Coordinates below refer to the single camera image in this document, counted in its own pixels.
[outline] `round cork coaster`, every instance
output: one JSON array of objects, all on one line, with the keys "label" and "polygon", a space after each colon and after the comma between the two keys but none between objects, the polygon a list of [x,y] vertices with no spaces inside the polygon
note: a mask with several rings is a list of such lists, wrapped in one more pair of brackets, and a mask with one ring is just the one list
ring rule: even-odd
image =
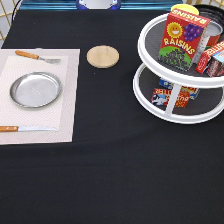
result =
[{"label": "round cork coaster", "polygon": [[87,53],[87,61],[97,68],[109,68],[119,60],[119,53],[110,46],[97,46],[90,49]]}]

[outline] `table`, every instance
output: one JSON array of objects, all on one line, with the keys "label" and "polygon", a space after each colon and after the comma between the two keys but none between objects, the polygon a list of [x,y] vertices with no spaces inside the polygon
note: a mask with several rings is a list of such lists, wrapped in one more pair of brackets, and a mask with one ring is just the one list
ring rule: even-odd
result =
[{"label": "table", "polygon": [[[4,49],[81,49],[72,143],[0,146],[1,223],[224,222],[224,114],[161,120],[133,93],[141,29],[165,11],[19,11]],[[86,53],[109,45],[110,69]]]}]

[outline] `snack box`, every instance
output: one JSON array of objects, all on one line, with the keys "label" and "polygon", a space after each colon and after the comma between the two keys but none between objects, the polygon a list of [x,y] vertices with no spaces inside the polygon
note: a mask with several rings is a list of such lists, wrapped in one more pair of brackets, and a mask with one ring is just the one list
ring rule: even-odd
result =
[{"label": "snack box", "polygon": [[212,56],[207,74],[210,77],[216,77],[224,74],[224,51],[216,53]]},{"label": "snack box", "polygon": [[[159,80],[159,85],[163,86],[163,87],[165,87],[167,89],[173,89],[173,83],[168,82],[168,81],[166,81],[166,80],[164,80],[162,78],[160,78],[160,80]],[[190,99],[194,100],[198,96],[199,88],[182,86],[180,91],[189,92]]]},{"label": "snack box", "polygon": [[[168,89],[154,89],[152,96],[152,104],[153,105],[164,105],[167,106],[168,101],[170,99],[172,90]],[[189,101],[189,92],[181,91],[179,96],[177,97],[177,101],[175,107],[186,107]]]},{"label": "snack box", "polygon": [[159,51],[159,61],[187,71],[194,63],[210,19],[174,9],[167,16]]},{"label": "snack box", "polygon": [[197,64],[196,71],[199,73],[204,73],[209,67],[212,56],[224,50],[224,41],[216,44],[215,46],[204,51],[200,57],[200,60]]}]

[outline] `silver plate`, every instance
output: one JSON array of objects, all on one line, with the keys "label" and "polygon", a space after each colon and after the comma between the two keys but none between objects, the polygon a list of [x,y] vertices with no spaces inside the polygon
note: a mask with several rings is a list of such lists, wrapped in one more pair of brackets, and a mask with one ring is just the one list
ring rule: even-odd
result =
[{"label": "silver plate", "polygon": [[61,91],[59,78],[47,72],[33,72],[17,79],[10,88],[12,100],[23,107],[42,107]]}]

